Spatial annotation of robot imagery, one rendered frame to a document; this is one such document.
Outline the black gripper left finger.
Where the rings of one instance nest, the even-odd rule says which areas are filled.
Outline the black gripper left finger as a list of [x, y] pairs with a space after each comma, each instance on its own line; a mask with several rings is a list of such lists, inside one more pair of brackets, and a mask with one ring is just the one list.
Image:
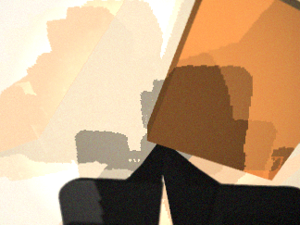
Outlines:
[[63, 225], [70, 221], [160, 225], [164, 148], [157, 144], [126, 180], [77, 177], [57, 194]]

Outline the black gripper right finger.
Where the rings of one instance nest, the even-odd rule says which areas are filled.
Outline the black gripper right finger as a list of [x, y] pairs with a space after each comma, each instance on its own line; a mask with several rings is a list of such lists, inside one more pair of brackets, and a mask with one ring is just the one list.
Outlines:
[[222, 225], [229, 213], [300, 215], [300, 188], [221, 183], [163, 146], [163, 178], [172, 225]]

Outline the orange square block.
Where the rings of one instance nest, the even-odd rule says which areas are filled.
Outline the orange square block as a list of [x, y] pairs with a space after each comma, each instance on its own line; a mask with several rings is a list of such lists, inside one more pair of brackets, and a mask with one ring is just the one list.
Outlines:
[[147, 141], [273, 181], [300, 143], [300, 10], [194, 0]]

